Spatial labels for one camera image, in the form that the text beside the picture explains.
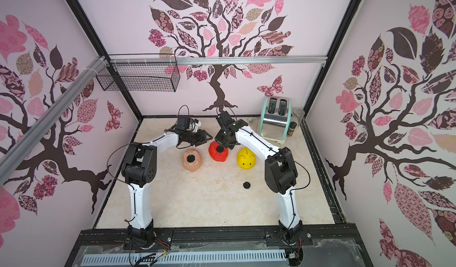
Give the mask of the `yellow piggy bank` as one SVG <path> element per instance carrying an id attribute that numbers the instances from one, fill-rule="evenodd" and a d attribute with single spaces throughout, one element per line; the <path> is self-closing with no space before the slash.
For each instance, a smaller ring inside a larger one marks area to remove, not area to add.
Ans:
<path id="1" fill-rule="evenodd" d="M 242 148 L 237 154 L 237 164 L 243 170 L 250 170 L 255 166 L 255 154 L 248 148 Z"/>

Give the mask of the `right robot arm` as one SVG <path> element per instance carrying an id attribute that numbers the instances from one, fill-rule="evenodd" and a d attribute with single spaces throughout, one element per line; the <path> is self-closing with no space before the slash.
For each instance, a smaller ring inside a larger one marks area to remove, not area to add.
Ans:
<path id="1" fill-rule="evenodd" d="M 295 243 L 302 231 L 302 221 L 296 207 L 295 186 L 298 170 L 292 151 L 267 142 L 255 133 L 247 122 L 233 119 L 228 112 L 220 113 L 216 120 L 220 126 L 215 137 L 218 144 L 228 149 L 243 145 L 264 161 L 265 183 L 278 196 L 282 240 L 288 244 Z"/>

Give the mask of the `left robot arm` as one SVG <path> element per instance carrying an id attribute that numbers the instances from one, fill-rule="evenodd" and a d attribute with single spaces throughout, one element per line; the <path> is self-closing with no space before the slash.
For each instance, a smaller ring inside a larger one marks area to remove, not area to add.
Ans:
<path id="1" fill-rule="evenodd" d="M 129 188 L 131 219 L 128 221 L 128 236 L 146 246 L 155 242 L 153 218 L 150 209 L 150 183 L 157 174 L 157 157 L 160 153 L 187 142 L 191 147 L 212 140 L 212 135 L 200 128 L 169 129 L 148 142 L 133 142 L 128 145 L 121 168 Z"/>

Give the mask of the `peach piggy bank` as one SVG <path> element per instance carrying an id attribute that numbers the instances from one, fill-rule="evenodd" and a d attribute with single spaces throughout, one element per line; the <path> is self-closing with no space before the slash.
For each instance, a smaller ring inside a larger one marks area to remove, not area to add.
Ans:
<path id="1" fill-rule="evenodd" d="M 185 170 L 190 172 L 196 172 L 202 165 L 202 157 L 198 150 L 189 149 L 186 150 L 182 157 L 182 164 Z"/>

